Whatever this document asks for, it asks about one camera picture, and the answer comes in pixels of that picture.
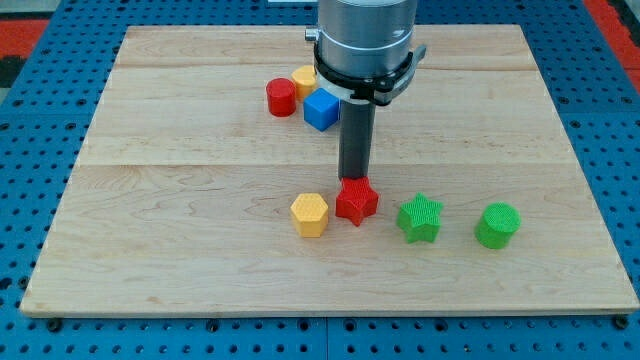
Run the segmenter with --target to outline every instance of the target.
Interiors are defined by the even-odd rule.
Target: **blue cube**
[[[340,99],[320,88],[304,99],[304,121],[325,131],[340,118]]]

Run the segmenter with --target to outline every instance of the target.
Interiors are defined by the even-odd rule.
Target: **green block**
[[[400,206],[396,224],[404,232],[408,243],[434,242],[440,230],[442,203],[417,193],[412,201]]]
[[[478,225],[476,239],[489,249],[502,249],[520,228],[518,210],[507,203],[494,203],[484,210]]]

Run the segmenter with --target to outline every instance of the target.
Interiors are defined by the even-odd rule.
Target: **3d printed block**
[[[400,206],[396,224],[405,232],[408,243],[434,242],[440,230],[442,203],[417,193],[412,201]]]
[[[296,98],[304,101],[316,89],[316,69],[313,65],[305,65],[291,74],[296,85]]]
[[[475,228],[476,239],[489,249],[502,249],[520,228],[518,210],[506,203],[494,203],[484,210]]]
[[[291,221],[302,237],[320,237],[329,223],[329,206],[320,194],[300,194],[291,205]]]
[[[304,100],[304,121],[325,131],[340,118],[340,99],[318,89]]]
[[[289,79],[277,78],[267,84],[267,103],[274,116],[285,117],[296,111],[296,87]]]
[[[365,217],[378,210],[378,193],[369,185],[369,178],[342,178],[342,191],[336,198],[336,216],[360,226]]]

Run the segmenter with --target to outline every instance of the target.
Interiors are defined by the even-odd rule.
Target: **wood grain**
[[[132,27],[21,308],[35,317],[468,316],[638,308],[516,26],[418,26],[429,53],[378,109],[378,213],[301,239],[288,208],[335,211],[337,134],[268,115],[264,85],[311,62],[298,27]],[[434,244],[395,226],[421,191]],[[507,201],[504,250],[473,227]]]

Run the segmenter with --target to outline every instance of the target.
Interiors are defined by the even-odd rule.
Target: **red star-shaped block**
[[[342,178],[342,191],[336,198],[336,216],[351,220],[360,226],[362,220],[376,213],[378,193],[369,185],[368,177]]]

